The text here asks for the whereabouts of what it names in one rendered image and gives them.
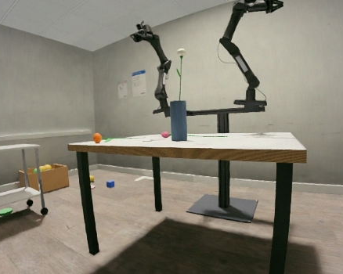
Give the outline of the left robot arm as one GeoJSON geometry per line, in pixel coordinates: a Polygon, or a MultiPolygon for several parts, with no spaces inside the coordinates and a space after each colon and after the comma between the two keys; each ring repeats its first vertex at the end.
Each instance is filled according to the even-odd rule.
{"type": "Polygon", "coordinates": [[[260,85],[260,81],[257,76],[253,74],[251,68],[240,53],[238,46],[231,42],[237,24],[241,17],[243,17],[244,13],[247,13],[247,11],[249,13],[256,12],[256,1],[257,0],[244,0],[244,3],[238,2],[235,4],[226,31],[222,38],[219,39],[222,46],[235,59],[238,67],[241,69],[247,79],[247,83],[249,84],[246,90],[246,99],[236,99],[234,102],[266,103],[266,100],[255,101],[256,89],[254,88],[257,88],[260,85]]]}

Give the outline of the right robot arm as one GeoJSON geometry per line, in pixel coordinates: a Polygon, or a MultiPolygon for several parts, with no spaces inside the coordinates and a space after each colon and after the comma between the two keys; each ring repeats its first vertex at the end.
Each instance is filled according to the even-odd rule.
{"type": "MultiPolygon", "coordinates": [[[[170,108],[170,106],[168,105],[168,101],[167,101],[168,96],[165,91],[165,81],[166,81],[166,76],[167,76],[168,71],[170,70],[172,62],[171,60],[168,60],[168,58],[164,54],[163,49],[161,48],[159,35],[153,34],[148,24],[145,24],[143,26],[144,26],[144,29],[146,30],[146,33],[149,35],[149,39],[146,41],[148,41],[152,45],[161,63],[157,67],[159,77],[158,77],[157,87],[154,93],[155,98],[159,100],[160,105],[161,105],[161,108],[158,110],[167,109],[167,108],[170,108]]],[[[158,110],[153,110],[153,112],[158,111],[158,110]]]]}

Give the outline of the blue-grey hollow cylinder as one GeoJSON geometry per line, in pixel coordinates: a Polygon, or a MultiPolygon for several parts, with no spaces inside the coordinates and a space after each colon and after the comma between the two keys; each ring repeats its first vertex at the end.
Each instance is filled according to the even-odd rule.
{"type": "Polygon", "coordinates": [[[173,142],[187,141],[186,101],[170,102],[171,140],[173,142]]]}

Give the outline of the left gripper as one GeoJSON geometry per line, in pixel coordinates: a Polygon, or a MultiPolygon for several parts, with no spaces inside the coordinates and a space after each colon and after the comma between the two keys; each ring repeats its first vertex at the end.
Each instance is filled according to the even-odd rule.
{"type": "Polygon", "coordinates": [[[256,2],[256,11],[257,12],[265,11],[266,14],[272,13],[281,7],[283,7],[283,2],[279,0],[264,0],[262,2],[256,2]],[[273,6],[273,4],[276,4],[276,5],[273,6]]]}

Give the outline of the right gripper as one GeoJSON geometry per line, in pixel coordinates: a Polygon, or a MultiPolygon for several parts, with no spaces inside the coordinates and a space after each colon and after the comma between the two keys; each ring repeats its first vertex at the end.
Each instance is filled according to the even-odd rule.
{"type": "Polygon", "coordinates": [[[146,33],[146,30],[144,27],[141,30],[136,31],[134,34],[130,34],[130,37],[135,41],[135,42],[140,42],[142,40],[146,41],[149,38],[149,35],[146,33]],[[137,33],[137,34],[135,34],[137,33]],[[133,35],[133,37],[132,37],[133,35]],[[148,37],[147,37],[148,36],[148,37]],[[137,39],[138,38],[138,39],[137,39]]]}

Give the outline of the pink tulip with green stem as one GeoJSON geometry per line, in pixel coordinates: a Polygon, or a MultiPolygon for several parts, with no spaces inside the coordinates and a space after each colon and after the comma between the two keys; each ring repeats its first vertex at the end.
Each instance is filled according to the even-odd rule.
{"type": "Polygon", "coordinates": [[[164,138],[167,138],[167,137],[171,136],[171,134],[169,134],[168,132],[162,132],[161,136],[164,138]]]}

